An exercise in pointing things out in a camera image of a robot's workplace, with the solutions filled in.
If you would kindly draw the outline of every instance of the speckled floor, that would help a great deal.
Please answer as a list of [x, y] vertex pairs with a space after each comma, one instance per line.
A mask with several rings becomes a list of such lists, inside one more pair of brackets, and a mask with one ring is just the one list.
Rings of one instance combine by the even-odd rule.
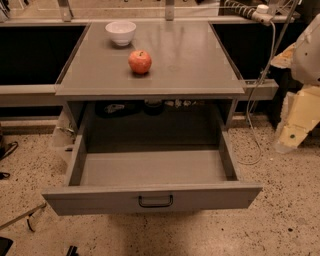
[[[320, 138], [279, 155], [270, 124], [254, 125], [263, 157], [240, 170], [264, 189], [249, 209], [59, 217], [47, 206], [31, 217], [36, 232], [26, 218], [0, 231], [14, 240], [7, 255], [60, 256], [70, 245], [80, 256], [320, 255]], [[0, 181], [0, 225], [43, 203], [43, 188], [63, 182], [66, 164], [49, 148], [52, 127], [40, 127], [4, 127], [6, 140], [20, 146], [0, 163], [1, 171], [11, 173]], [[239, 160], [257, 156], [244, 121], [229, 134]]]

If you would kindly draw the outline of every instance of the apple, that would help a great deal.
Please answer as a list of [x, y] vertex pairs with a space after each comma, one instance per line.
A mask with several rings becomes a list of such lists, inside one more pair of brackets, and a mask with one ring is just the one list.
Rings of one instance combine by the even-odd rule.
[[133, 72], [143, 75], [149, 71], [152, 59], [146, 51], [135, 50], [130, 53], [128, 63]]

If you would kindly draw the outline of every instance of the bowl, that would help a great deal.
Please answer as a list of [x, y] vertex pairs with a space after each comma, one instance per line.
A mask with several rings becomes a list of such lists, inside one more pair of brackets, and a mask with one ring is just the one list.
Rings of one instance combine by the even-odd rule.
[[119, 46], [130, 44], [136, 28], [136, 24], [130, 21], [114, 21], [106, 25], [110, 39]]

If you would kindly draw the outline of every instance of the counter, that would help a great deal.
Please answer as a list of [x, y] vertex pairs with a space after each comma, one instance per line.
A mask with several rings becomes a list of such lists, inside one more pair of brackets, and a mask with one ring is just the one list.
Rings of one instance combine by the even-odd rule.
[[[207, 21], [136, 22], [128, 47], [117, 47], [106, 23], [92, 23], [57, 96], [67, 100], [145, 99], [160, 96], [233, 98], [244, 94]], [[152, 57], [146, 75], [132, 73], [128, 56], [143, 49]]]

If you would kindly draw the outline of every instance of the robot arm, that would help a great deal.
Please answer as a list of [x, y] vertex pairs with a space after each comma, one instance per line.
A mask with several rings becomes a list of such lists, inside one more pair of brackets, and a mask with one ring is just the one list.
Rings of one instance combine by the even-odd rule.
[[302, 84], [320, 85], [320, 14], [295, 43], [291, 74]]
[[292, 77], [304, 84], [294, 96], [287, 95], [275, 149], [287, 153], [297, 148], [320, 122], [320, 14], [300, 35], [296, 43], [275, 57], [274, 66], [291, 68]]

